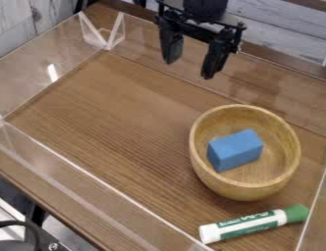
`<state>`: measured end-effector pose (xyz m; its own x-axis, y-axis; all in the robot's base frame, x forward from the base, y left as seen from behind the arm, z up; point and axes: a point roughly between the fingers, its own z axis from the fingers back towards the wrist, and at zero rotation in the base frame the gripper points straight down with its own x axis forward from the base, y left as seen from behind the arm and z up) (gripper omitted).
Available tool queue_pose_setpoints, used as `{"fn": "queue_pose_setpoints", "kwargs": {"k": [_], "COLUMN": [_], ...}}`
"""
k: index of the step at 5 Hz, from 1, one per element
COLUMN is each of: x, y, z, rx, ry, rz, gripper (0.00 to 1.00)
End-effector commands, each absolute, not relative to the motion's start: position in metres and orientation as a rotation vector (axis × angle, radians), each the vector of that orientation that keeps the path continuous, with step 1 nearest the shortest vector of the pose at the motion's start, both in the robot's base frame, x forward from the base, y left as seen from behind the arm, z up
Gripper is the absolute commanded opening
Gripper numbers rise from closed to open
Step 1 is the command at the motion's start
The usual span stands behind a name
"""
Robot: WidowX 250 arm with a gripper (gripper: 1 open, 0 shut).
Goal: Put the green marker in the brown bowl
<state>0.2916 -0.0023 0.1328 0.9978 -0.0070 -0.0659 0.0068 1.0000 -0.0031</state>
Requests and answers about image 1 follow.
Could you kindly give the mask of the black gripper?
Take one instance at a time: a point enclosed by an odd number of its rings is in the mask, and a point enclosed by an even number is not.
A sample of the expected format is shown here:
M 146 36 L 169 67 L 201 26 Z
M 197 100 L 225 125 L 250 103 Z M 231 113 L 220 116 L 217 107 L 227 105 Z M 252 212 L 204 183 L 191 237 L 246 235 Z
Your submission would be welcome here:
M 213 78 L 225 66 L 229 52 L 239 51 L 246 22 L 228 13 L 228 0 L 157 0 L 157 3 L 159 17 L 168 19 L 160 21 L 164 61 L 172 64 L 181 57 L 183 33 L 204 42 L 215 38 L 201 68 L 201 77 Z

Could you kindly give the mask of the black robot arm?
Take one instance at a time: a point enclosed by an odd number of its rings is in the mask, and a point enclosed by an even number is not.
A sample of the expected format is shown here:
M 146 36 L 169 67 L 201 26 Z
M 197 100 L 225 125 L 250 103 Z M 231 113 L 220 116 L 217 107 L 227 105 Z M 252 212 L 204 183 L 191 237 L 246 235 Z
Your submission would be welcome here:
M 201 67 L 203 79 L 224 69 L 228 55 L 239 51 L 247 24 L 227 13 L 228 0 L 157 0 L 156 24 L 160 29 L 163 59 L 175 63 L 184 48 L 184 37 L 209 45 Z

